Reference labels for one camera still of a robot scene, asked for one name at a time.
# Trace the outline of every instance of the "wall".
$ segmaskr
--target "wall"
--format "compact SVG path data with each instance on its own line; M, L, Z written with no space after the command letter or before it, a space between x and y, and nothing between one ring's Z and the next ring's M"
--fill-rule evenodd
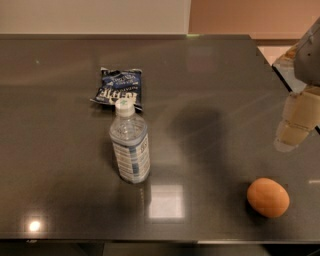
M193 0L189 31L299 39L319 16L319 0Z
M0 34L183 34L191 0L0 0Z

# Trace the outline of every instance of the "bottle label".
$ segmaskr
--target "bottle label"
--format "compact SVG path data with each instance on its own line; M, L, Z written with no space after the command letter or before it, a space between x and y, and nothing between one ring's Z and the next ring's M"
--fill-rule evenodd
M113 142L120 175L129 181L142 179L150 169L148 134L134 146Z

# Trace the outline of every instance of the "floor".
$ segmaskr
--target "floor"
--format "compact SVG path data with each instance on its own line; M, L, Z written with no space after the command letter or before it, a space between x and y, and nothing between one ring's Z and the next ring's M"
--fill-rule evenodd
M264 55L270 65L291 46L259 46L259 50Z

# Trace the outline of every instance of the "white wall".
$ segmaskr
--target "white wall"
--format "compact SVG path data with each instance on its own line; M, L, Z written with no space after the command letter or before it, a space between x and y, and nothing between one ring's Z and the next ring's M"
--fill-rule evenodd
M186 34L191 0L0 0L0 34Z

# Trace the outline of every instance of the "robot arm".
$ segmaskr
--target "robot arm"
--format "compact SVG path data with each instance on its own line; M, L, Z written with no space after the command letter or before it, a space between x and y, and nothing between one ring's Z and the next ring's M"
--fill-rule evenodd
M292 59L296 78L307 84L288 96L276 133L275 147L287 152L320 124L320 18L282 58Z

